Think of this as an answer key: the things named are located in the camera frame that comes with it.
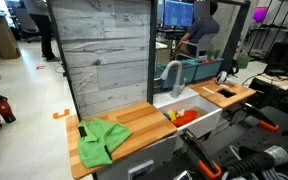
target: orange tape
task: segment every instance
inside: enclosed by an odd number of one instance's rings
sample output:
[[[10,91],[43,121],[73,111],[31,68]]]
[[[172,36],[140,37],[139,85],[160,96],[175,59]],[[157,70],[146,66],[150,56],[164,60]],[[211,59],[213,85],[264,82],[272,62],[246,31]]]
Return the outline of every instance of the orange tape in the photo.
[[[267,122],[265,122],[265,121],[260,121],[259,122],[259,124],[261,125],[261,126],[263,126],[264,128],[266,128],[266,129],[268,129],[268,130],[270,130],[270,131],[277,131],[278,130],[278,128],[279,128],[279,126],[276,124],[276,126],[272,126],[272,125],[270,125],[270,124],[268,124]]]
[[[213,161],[213,164],[217,170],[217,173],[214,174],[211,170],[209,170],[207,168],[207,166],[203,163],[203,161],[198,161],[198,166],[201,168],[201,170],[205,173],[205,175],[209,178],[209,179],[218,179],[221,174],[222,174],[222,170],[221,168]]]
[[[58,113],[53,113],[53,119],[59,119],[65,116],[70,115],[70,110],[69,109],[65,109],[64,110],[64,114],[59,115]]]

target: red object in sink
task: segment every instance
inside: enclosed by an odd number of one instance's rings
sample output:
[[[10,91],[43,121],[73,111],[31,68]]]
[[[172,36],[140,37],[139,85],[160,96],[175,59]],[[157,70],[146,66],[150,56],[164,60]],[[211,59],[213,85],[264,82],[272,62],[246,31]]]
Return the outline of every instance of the red object in sink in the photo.
[[[197,116],[198,116],[197,111],[187,110],[187,111],[184,112],[184,116],[183,117],[177,118],[175,121],[172,121],[172,123],[176,127],[181,127],[184,124],[187,124],[187,123],[193,121],[194,119],[196,119]]]

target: kitchen faucet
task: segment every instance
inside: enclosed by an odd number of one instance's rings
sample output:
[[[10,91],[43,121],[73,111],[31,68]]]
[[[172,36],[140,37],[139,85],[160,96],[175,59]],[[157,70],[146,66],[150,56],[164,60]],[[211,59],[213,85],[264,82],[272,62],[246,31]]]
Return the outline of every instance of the kitchen faucet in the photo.
[[[170,63],[168,63],[168,65],[166,66],[165,70],[163,71],[163,73],[161,74],[161,79],[166,80],[168,77],[168,72],[170,70],[170,68],[174,65],[177,65],[178,69],[177,69],[177,74],[176,74],[176,80],[175,80],[175,84],[173,86],[173,90],[171,93],[171,97],[173,98],[178,98],[178,96],[180,95],[180,93],[184,90],[185,88],[185,80],[186,78],[184,78],[184,84],[180,85],[180,79],[181,79],[181,74],[182,74],[182,64],[179,61],[171,61]]]

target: orange handle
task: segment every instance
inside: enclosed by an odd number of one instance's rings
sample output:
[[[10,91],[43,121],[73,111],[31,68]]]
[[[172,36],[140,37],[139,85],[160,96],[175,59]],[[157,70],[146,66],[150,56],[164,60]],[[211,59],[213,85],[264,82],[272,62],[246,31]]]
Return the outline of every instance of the orange handle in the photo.
[[[259,122],[259,124],[261,125],[261,126],[263,126],[264,128],[266,128],[266,129],[268,129],[268,130],[270,130],[270,131],[277,131],[278,130],[278,128],[279,128],[279,126],[276,124],[276,126],[272,126],[272,125],[270,125],[270,124],[268,124],[267,122],[265,122],[265,121],[260,121]]]
[[[201,168],[201,170],[205,173],[205,175],[211,179],[211,180],[215,180],[218,179],[221,174],[222,174],[222,170],[221,168],[213,161],[214,166],[216,167],[217,173],[214,174],[211,170],[208,169],[208,167],[203,163],[203,161],[198,161],[198,166]]]

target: wooden countertop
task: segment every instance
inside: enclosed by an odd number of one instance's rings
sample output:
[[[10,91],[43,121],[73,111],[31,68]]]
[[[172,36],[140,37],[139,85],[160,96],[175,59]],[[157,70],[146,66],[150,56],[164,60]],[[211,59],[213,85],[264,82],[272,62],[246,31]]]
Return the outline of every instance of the wooden countertop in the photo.
[[[242,101],[243,99],[248,98],[256,93],[253,89],[243,87],[242,85],[229,85],[223,84],[218,85],[215,82],[216,78],[200,82],[197,84],[189,85],[188,87],[192,88],[195,92],[198,92],[202,97],[210,101],[211,103],[219,106],[222,109]],[[225,90],[235,95],[226,98],[223,94],[220,94],[219,91]]]
[[[130,155],[177,131],[177,128],[168,121],[162,113],[147,102],[138,103],[97,117],[110,122],[122,123],[133,132],[133,134],[111,154],[113,161]],[[78,124],[79,122],[76,115],[66,119],[70,164],[74,179],[83,178],[104,167],[86,168],[81,162],[77,152],[77,140],[80,136],[77,129]]]

